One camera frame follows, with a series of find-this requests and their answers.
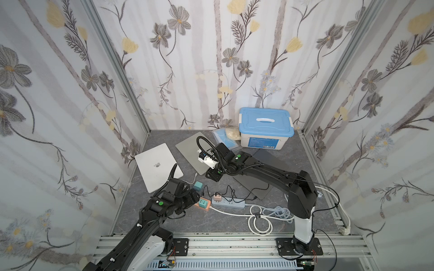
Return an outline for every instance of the charging cable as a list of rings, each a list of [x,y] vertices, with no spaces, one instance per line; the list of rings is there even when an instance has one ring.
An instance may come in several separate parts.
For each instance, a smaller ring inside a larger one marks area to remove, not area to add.
[[[257,204],[246,204],[246,205],[250,206],[250,209],[249,209],[250,214],[249,215],[232,214],[232,213],[228,213],[228,212],[223,212],[223,211],[220,211],[220,210],[214,208],[213,206],[210,206],[210,209],[213,209],[214,211],[217,211],[217,212],[225,214],[225,215],[248,217],[249,220],[247,221],[247,224],[249,226],[250,231],[253,234],[259,235],[259,236],[267,236],[273,232],[273,224],[271,223],[271,221],[269,219],[277,219],[277,220],[287,221],[289,223],[291,223],[292,220],[294,219],[294,217],[290,217],[290,212],[287,208],[282,208],[280,206],[277,206],[276,208],[267,208],[267,207],[257,205]],[[252,212],[253,207],[259,208],[259,213],[253,213]],[[265,210],[271,211],[272,213],[270,215],[276,215],[276,216],[280,216],[280,217],[264,215],[263,212]],[[250,225],[250,221],[252,218],[253,218],[253,226],[257,230],[257,232],[255,232],[252,229],[252,226]],[[256,219],[260,219],[260,218],[265,219],[268,222],[268,228],[265,231],[259,230],[258,227],[256,226]]]
[[[186,180],[183,180],[183,181],[186,182],[186,183],[188,183],[188,184],[193,184],[196,181],[196,176],[197,176],[197,172],[194,175],[194,180],[191,183],[187,182]]]
[[[330,190],[327,190],[327,189],[325,189],[325,188],[322,188],[322,187],[320,187],[320,186],[315,186],[316,188],[318,188],[318,189],[321,189],[321,190],[323,190],[323,191],[326,191],[326,192],[328,192],[328,193],[330,193],[335,199],[336,199],[336,201],[339,201],[338,200],[338,197],[336,197],[336,195],[334,194],[334,193],[332,193]],[[347,212],[345,212],[345,210],[344,210],[344,207],[342,207],[342,204],[339,202],[339,207],[341,207],[341,210],[342,210],[342,212],[347,216],[347,218],[348,218],[348,226],[347,227],[341,227],[340,229],[339,229],[339,232],[342,234],[342,235],[349,235],[350,233],[351,233],[351,220],[350,220],[350,217],[349,217],[349,215],[347,214]]]

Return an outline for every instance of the white box handle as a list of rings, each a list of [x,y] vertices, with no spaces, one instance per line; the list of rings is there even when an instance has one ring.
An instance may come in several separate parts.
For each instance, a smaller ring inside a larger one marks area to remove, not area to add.
[[[257,118],[257,121],[267,121],[267,122],[274,122],[274,119],[271,118]]]

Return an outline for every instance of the coiled white cable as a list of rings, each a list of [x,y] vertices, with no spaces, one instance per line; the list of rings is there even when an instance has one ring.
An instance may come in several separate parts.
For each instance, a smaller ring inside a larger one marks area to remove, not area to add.
[[[315,186],[315,187],[318,188],[318,189],[321,189],[321,190],[324,190],[324,191],[330,193],[330,194],[331,194],[331,195],[336,199],[336,201],[339,201],[339,200],[338,200],[338,197],[337,197],[334,193],[332,193],[330,190],[327,190],[327,189],[322,188],[322,187],[319,187],[319,186]],[[344,207],[342,207],[342,204],[341,204],[340,202],[339,202],[339,207],[341,207],[342,212],[344,212],[344,214],[345,214],[345,215],[347,216],[347,218],[348,218],[348,227],[346,227],[346,228],[341,227],[341,228],[339,229],[339,232],[340,232],[342,235],[349,235],[349,234],[351,233],[351,220],[350,220],[350,217],[349,217],[349,215],[347,214],[347,212],[345,212]]]
[[[289,213],[289,210],[287,208],[282,208],[280,206],[277,206],[276,208],[266,208],[264,206],[257,205],[257,204],[246,204],[246,205],[250,206],[250,209],[249,209],[250,214],[249,215],[232,214],[232,213],[228,213],[228,212],[223,212],[223,211],[220,211],[220,210],[214,208],[213,206],[210,206],[210,209],[213,209],[214,211],[220,212],[220,213],[225,214],[225,215],[248,217],[249,220],[247,221],[247,224],[249,226],[250,231],[253,234],[259,235],[259,236],[267,236],[267,235],[269,235],[269,234],[271,234],[273,232],[273,224],[271,223],[271,221],[269,219],[277,219],[277,220],[282,220],[282,221],[287,221],[287,222],[288,221],[292,221],[294,219],[294,217],[289,217],[290,213]],[[252,212],[252,208],[255,207],[255,206],[260,209],[259,214],[261,214],[261,218],[265,219],[268,222],[268,228],[265,231],[259,230],[257,228],[257,226],[256,226],[256,215],[253,214],[253,212]],[[286,209],[288,211],[287,211],[287,213],[283,211],[282,214],[278,214],[277,212],[280,212],[281,209],[282,210]],[[275,216],[269,216],[269,215],[263,215],[264,210],[272,211],[272,213],[270,215],[274,214],[274,215],[285,217],[285,218],[280,218],[280,217],[275,217]],[[255,232],[252,229],[252,226],[250,225],[250,220],[252,219],[252,217],[253,217],[253,226],[255,227],[255,229],[257,230],[257,232]]]

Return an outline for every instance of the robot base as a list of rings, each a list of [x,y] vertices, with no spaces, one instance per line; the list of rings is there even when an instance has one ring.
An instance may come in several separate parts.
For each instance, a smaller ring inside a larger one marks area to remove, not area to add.
[[[276,238],[276,244],[280,256],[299,256],[299,254],[294,251],[295,246],[292,238]],[[317,255],[323,255],[318,238],[312,240],[311,249],[315,251]],[[304,255],[311,256],[313,253],[312,251],[306,251]]]

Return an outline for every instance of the blue lid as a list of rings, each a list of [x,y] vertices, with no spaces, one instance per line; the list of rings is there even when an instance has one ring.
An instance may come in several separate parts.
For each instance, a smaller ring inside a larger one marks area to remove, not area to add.
[[[243,107],[240,109],[240,115],[240,132],[243,134],[272,137],[294,135],[294,127],[286,110]]]

